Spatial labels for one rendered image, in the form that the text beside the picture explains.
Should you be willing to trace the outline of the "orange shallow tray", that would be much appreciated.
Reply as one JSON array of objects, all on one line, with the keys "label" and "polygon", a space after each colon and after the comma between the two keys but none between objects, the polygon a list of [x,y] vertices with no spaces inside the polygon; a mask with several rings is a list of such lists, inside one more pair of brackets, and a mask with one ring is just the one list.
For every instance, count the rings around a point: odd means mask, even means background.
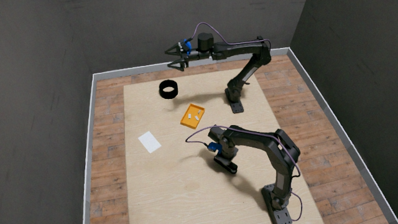
[{"label": "orange shallow tray", "polygon": [[[201,110],[200,113],[198,113],[199,110]],[[197,105],[194,105],[194,104],[190,103],[190,105],[187,108],[183,118],[180,121],[180,124],[184,125],[184,126],[187,126],[189,128],[192,128],[192,129],[196,129],[198,124],[199,124],[199,122],[200,122],[200,120],[201,120],[201,117],[204,114],[203,110],[205,112],[205,109],[203,107],[197,106]],[[188,118],[188,114],[191,114],[191,118]],[[197,116],[199,120],[196,120],[195,116]],[[190,126],[190,125],[192,125],[192,126]]]}]

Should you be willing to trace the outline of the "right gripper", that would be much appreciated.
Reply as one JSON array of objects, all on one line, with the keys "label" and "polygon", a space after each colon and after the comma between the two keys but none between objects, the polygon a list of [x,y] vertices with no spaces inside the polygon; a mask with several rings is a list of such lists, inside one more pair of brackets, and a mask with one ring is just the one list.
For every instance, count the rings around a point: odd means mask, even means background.
[{"label": "right gripper", "polygon": [[[181,56],[180,59],[167,64],[167,67],[174,68],[174,69],[177,69],[177,70],[180,70],[180,71],[184,72],[185,65],[186,65],[186,68],[189,68],[189,65],[187,64],[187,62],[196,61],[196,60],[199,59],[199,56],[197,56],[198,55],[198,51],[197,51],[198,49],[192,49],[189,42],[187,42],[185,44],[189,48],[187,51],[184,50],[184,49],[183,49],[183,51],[181,51],[180,46],[179,46],[178,43],[176,43],[174,46],[172,46],[171,48],[169,48],[168,50],[165,51],[165,54],[167,54],[167,55],[178,55],[178,56]],[[177,49],[176,52],[169,52],[169,51],[171,51],[171,50],[173,50],[175,48]],[[180,67],[172,66],[173,64],[177,64],[177,63],[180,64]]]}]

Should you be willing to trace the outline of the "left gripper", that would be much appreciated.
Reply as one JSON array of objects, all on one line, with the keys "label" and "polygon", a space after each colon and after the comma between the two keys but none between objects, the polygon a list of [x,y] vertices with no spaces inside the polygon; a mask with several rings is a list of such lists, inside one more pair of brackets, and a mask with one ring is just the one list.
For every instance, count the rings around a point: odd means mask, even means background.
[{"label": "left gripper", "polygon": [[211,142],[211,144],[208,146],[208,148],[212,150],[218,150],[218,154],[216,155],[216,159],[221,161],[225,166],[228,166],[231,161],[237,156],[237,152],[239,151],[238,148],[235,147],[234,153],[225,153],[224,150],[222,149],[221,144],[217,144],[215,142]]}]

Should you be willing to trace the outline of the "white sheet of paper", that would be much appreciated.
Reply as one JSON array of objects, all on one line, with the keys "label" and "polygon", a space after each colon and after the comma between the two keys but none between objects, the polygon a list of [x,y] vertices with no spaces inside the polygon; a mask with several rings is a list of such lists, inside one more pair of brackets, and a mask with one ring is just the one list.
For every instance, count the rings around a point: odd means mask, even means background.
[{"label": "white sheet of paper", "polygon": [[161,146],[159,142],[156,140],[156,138],[153,137],[153,135],[149,131],[143,134],[138,139],[144,145],[144,147],[149,151],[149,153],[152,153]]}]

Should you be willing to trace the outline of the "black short cylinder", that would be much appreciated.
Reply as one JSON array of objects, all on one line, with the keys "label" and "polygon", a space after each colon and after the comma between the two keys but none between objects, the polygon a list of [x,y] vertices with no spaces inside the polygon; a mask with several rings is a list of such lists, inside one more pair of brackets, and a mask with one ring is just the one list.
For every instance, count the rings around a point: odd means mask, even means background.
[{"label": "black short cylinder", "polygon": [[[174,88],[172,91],[163,91],[164,88],[172,87]],[[178,85],[174,80],[164,80],[159,84],[159,92],[162,98],[164,99],[172,99],[178,95]]]}]

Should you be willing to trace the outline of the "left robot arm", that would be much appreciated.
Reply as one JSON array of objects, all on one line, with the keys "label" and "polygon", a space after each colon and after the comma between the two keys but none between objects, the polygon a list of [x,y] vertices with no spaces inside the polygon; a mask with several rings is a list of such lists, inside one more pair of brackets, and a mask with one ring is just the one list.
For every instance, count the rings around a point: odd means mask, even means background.
[{"label": "left robot arm", "polygon": [[300,149],[295,145],[291,138],[289,138],[283,129],[277,129],[275,132],[263,133],[247,130],[237,125],[231,125],[229,128],[247,131],[250,133],[233,131],[230,129],[225,130],[221,129],[220,127],[215,127],[210,129],[208,137],[214,140],[214,142],[217,144],[221,144],[222,149],[226,153],[233,152],[235,146],[248,146],[263,151],[266,150],[265,152],[271,162],[271,165],[276,170],[276,177],[275,183],[265,185],[263,189],[276,223],[293,224],[289,211],[285,206],[289,204],[289,198],[291,197],[289,186],[295,166],[285,150],[280,150],[280,148],[277,147],[279,143],[271,137],[265,135],[271,135],[278,139],[291,155],[295,163],[298,162]]}]

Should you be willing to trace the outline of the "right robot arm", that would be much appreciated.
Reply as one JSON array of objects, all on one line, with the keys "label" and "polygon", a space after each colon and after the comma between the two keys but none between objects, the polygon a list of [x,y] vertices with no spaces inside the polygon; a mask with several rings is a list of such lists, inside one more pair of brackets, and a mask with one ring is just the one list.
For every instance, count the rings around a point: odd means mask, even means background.
[{"label": "right robot arm", "polygon": [[272,60],[267,44],[264,43],[264,41],[258,41],[262,39],[263,38],[261,36],[257,36],[257,39],[250,40],[253,42],[227,42],[231,44],[228,45],[225,42],[214,43],[214,38],[211,33],[198,34],[198,60],[208,59],[210,54],[213,60],[224,60],[227,59],[227,57],[234,55],[252,54],[250,61],[233,79],[227,83],[227,88],[225,88],[225,92],[233,113],[244,112],[243,105],[239,98],[241,96],[240,91],[243,89],[246,81],[258,68],[262,67],[263,65],[267,65]]}]

